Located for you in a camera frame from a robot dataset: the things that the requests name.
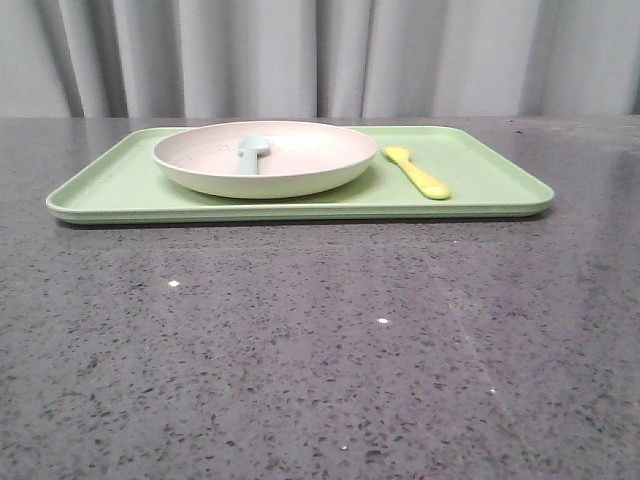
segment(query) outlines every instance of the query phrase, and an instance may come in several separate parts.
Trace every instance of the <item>light blue spoon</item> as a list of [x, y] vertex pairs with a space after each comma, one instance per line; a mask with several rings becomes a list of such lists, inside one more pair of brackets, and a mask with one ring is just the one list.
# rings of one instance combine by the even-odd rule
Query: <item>light blue spoon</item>
[[271, 151], [269, 142], [262, 135], [249, 135], [244, 137], [238, 145], [238, 154], [242, 156], [236, 173], [238, 175], [258, 175], [258, 156]]

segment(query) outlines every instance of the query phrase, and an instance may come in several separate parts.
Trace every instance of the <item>spoon handle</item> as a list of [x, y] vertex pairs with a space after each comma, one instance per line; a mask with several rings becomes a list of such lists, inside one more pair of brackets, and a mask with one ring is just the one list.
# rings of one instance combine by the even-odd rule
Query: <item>spoon handle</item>
[[258, 174], [258, 152], [247, 148], [242, 151], [240, 165], [236, 170], [238, 175], [257, 175]]
[[396, 160], [396, 164], [425, 197], [433, 200], [446, 200], [451, 197], [451, 189], [433, 175], [409, 161]]

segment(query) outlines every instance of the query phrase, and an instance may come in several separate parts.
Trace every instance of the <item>gray speckled countertop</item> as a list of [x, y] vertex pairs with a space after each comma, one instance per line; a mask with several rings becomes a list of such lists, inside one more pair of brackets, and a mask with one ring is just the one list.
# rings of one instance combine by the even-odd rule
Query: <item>gray speckled countertop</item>
[[117, 140], [214, 122], [0, 120], [0, 477], [640, 478], [640, 117], [402, 122], [553, 208], [72, 228]]

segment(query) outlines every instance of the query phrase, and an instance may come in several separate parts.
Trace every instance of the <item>tray rim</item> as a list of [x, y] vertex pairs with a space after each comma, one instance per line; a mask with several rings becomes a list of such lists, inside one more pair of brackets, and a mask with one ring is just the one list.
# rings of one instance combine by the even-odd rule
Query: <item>tray rim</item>
[[65, 191], [73, 186], [79, 178], [89, 174], [92, 170], [103, 168], [105, 158], [113, 155], [115, 151], [122, 148], [126, 143], [131, 142], [134, 137], [154, 137], [158, 134], [180, 133], [187, 130], [203, 128], [199, 127], [150, 127], [135, 130], [117, 141], [95, 160], [84, 166], [76, 174], [66, 180], [58, 188], [53, 190], [45, 198], [45, 205], [51, 214], [67, 223], [77, 225], [118, 225], [118, 224], [166, 224], [166, 223], [221, 223], [221, 222], [244, 222], [244, 221], [268, 221], [268, 220], [339, 220], [339, 219], [409, 219], [409, 218], [506, 218], [506, 217], [530, 217], [539, 214], [551, 207], [555, 198], [554, 190], [542, 182], [534, 175], [527, 172], [522, 167], [516, 165], [502, 154], [492, 149], [485, 143], [473, 137], [466, 131], [449, 126], [440, 125], [347, 125], [345, 128], [353, 128], [358, 131], [375, 131], [382, 129], [397, 129], [399, 131], [431, 130], [452, 131], [455, 135], [467, 137], [475, 145], [481, 147], [495, 157], [499, 157], [507, 162], [509, 168], [514, 169], [520, 175], [528, 177], [536, 184], [537, 188], [544, 191], [540, 200], [535, 202], [512, 202], [501, 203], [477, 202], [467, 205], [447, 205], [446, 201], [437, 204], [424, 205], [389, 205], [388, 203], [369, 203], [366, 205], [345, 204], [345, 203], [316, 203], [305, 204], [301, 209], [300, 205], [292, 203], [269, 203], [263, 200], [260, 203], [250, 205], [195, 205], [179, 208], [128, 208], [122, 210], [83, 210], [80, 208], [67, 207], [56, 203], [56, 198], [63, 195]]

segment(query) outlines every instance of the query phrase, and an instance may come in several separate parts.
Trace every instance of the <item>plastic utensil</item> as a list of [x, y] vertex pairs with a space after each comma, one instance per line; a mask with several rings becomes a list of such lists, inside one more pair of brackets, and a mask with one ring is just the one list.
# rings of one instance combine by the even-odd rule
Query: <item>plastic utensil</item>
[[409, 180], [418, 187], [425, 197], [433, 200], [446, 200], [451, 197], [451, 189], [433, 175], [411, 163], [411, 150], [392, 146], [381, 150], [382, 154], [398, 165]]
[[258, 175], [258, 156], [271, 151], [269, 141], [263, 135], [249, 135], [244, 137], [238, 145], [238, 153], [242, 156], [238, 165], [238, 175]]

